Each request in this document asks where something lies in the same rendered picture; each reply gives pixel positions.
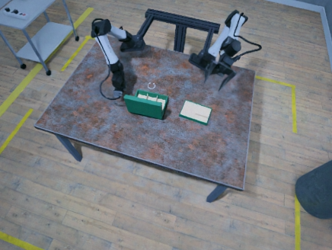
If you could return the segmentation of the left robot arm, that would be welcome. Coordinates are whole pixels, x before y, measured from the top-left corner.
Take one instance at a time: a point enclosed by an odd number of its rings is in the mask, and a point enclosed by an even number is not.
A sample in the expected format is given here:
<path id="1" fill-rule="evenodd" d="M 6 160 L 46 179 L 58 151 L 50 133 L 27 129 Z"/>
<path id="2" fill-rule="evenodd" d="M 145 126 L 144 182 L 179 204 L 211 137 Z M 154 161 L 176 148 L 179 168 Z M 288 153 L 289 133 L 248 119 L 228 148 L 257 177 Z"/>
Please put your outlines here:
<path id="1" fill-rule="evenodd" d="M 240 20 L 238 22 L 239 18 Z M 226 64 L 228 63 L 230 66 L 232 66 L 234 62 L 236 62 L 241 58 L 238 55 L 233 57 L 241 50 L 241 42 L 238 40 L 237 37 L 234 37 L 234 33 L 238 25 L 238 29 L 235 34 L 235 36 L 238 36 L 241 27 L 247 20 L 248 20 L 247 16 L 245 15 L 240 16 L 239 11 L 235 9 L 226 18 L 223 32 L 219 36 L 218 40 L 213 44 L 213 46 L 210 47 L 206 51 L 206 53 L 203 53 L 202 57 L 193 53 L 190 58 L 190 61 L 196 63 L 197 65 L 205 69 L 209 64 L 211 64 L 214 60 L 216 60 L 219 51 L 222 50 L 220 57 L 223 56 L 223 58 L 220 60 L 220 62 L 224 62 Z"/>

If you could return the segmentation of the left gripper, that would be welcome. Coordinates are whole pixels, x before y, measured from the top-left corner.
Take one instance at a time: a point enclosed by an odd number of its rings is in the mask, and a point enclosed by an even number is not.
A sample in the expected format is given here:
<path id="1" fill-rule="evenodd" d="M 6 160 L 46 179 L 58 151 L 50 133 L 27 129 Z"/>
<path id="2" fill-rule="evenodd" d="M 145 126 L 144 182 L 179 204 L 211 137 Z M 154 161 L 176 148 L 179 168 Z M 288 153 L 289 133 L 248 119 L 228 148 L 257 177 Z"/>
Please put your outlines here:
<path id="1" fill-rule="evenodd" d="M 220 62 L 220 60 L 222 59 L 223 56 L 219 57 L 219 61 L 218 64 L 216 61 L 213 61 L 210 65 L 208 65 L 205 70 L 204 70 L 204 76 L 205 76 L 205 80 L 204 80 L 204 84 L 206 83 L 209 75 L 212 73 L 213 75 L 217 74 L 221 77 L 223 77 L 225 74 L 229 75 L 229 77 L 226 77 L 219 88 L 219 91 L 223 88 L 223 86 L 228 83 L 231 79 L 233 79 L 236 75 L 237 72 L 234 71 L 229 65 L 227 65 L 224 62 Z M 217 65 L 216 65 L 217 64 Z M 220 65 L 219 65 L 220 64 Z M 225 68 L 224 68 L 224 67 Z"/>

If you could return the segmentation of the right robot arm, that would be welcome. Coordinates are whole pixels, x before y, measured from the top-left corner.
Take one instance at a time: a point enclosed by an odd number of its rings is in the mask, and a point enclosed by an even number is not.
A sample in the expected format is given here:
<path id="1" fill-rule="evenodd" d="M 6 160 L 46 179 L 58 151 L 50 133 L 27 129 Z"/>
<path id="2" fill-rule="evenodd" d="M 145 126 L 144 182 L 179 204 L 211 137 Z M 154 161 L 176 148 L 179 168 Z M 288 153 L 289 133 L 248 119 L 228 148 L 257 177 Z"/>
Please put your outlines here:
<path id="1" fill-rule="evenodd" d="M 117 27 L 114 27 L 108 19 L 95 22 L 93 28 L 97 37 L 95 37 L 93 30 L 91 30 L 91 37 L 95 38 L 95 40 L 99 43 L 101 49 L 103 48 L 102 51 L 104 55 L 106 54 L 105 57 L 107 60 L 107 65 L 108 67 L 110 67 L 110 71 L 113 73 L 111 81 L 113 87 L 115 87 L 115 89 L 113 90 L 114 97 L 119 97 L 119 96 L 122 97 L 122 91 L 124 88 L 120 88 L 120 86 L 123 80 L 125 79 L 125 72 L 123 71 L 124 70 L 123 64 L 120 63 L 120 59 L 116 57 L 115 53 L 111 48 L 111 45 L 107 38 L 107 34 L 117 38 L 118 41 L 122 42 L 120 46 L 121 50 L 142 48 L 144 41 L 143 40 L 134 41 L 132 39 L 131 33 L 129 33 L 127 30 L 121 30 Z M 110 65 L 108 60 L 110 61 Z"/>

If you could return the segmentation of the cream compartment tray with green rim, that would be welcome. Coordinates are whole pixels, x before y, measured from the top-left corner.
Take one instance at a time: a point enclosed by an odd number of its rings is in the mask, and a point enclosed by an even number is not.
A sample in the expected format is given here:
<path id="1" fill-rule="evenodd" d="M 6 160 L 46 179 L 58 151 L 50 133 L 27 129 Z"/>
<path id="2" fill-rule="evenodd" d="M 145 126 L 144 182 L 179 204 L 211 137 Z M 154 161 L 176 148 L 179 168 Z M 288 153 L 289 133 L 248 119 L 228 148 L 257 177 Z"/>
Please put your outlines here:
<path id="1" fill-rule="evenodd" d="M 185 100 L 179 117 L 207 125 L 212 108 Z"/>

